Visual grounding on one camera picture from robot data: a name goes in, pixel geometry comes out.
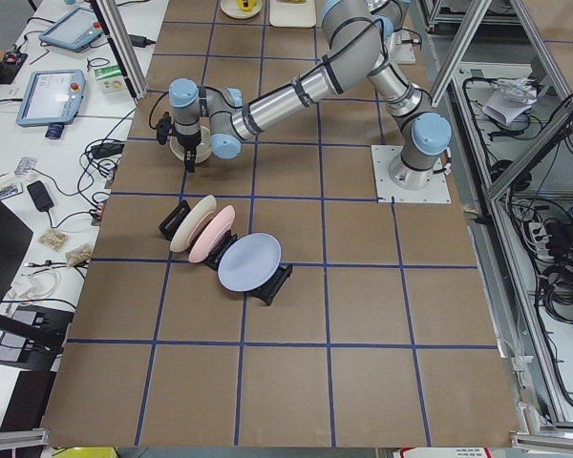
power strip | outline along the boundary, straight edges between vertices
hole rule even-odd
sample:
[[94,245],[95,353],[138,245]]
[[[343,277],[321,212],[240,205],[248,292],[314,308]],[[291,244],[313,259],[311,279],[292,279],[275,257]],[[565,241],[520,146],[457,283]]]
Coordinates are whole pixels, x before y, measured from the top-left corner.
[[550,242],[550,238],[547,235],[545,226],[542,222],[529,221],[526,226],[528,230],[528,239],[535,246],[535,253],[539,260],[552,261],[554,258],[550,256],[547,244]]

cream plate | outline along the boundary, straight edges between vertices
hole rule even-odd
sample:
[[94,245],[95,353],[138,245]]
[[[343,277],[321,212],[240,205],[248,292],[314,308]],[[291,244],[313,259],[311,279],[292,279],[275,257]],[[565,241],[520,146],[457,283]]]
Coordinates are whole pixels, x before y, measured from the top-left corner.
[[170,243],[170,251],[179,253],[186,250],[191,241],[199,234],[204,225],[212,218],[217,210],[217,200],[214,196],[206,196],[191,209],[180,224]]

monitor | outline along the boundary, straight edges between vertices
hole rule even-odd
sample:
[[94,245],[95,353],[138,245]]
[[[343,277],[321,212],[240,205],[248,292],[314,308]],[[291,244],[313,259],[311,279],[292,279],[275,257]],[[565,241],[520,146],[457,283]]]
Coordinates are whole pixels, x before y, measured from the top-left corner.
[[34,72],[17,115],[20,126],[68,124],[78,113],[85,92],[81,70]]
[[[0,303],[11,288],[30,243],[32,230],[0,201]],[[0,364],[48,369],[61,351],[73,314],[21,304],[13,318],[0,314]]]

metal base plate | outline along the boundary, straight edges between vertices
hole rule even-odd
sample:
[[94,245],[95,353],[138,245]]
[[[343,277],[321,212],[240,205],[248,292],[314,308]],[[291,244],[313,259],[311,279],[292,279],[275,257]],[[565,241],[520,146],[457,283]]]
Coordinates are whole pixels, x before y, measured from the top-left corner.
[[[401,31],[401,40],[409,40],[410,33],[408,31]],[[414,55],[414,48],[410,43],[402,43],[394,54],[394,61],[397,64],[415,64],[416,56]]]
[[[397,186],[389,177],[389,164],[395,156],[401,153],[402,146],[372,145],[371,158],[375,189],[378,202],[391,203],[451,203],[450,192],[444,174],[433,175],[431,181],[418,191],[410,191]],[[438,159],[436,169],[442,167]]]

white plate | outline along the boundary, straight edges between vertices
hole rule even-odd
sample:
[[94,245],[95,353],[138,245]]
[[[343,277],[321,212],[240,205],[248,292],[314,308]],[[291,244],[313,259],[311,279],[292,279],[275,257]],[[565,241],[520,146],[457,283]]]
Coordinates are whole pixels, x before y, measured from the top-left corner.
[[210,220],[217,210],[217,200],[214,196],[206,196],[191,209],[189,214],[180,224],[170,243],[170,251],[179,253],[186,250],[191,241],[199,234],[204,225]]
[[310,28],[316,25],[314,0],[303,3],[269,0],[269,24],[274,27]]
[[250,19],[261,11],[263,5],[261,0],[257,0],[257,5],[251,11],[242,11],[238,8],[236,0],[221,0],[221,11],[234,19]]
[[268,281],[280,264],[280,242],[251,234],[229,247],[219,264],[219,281],[231,291],[250,291]]

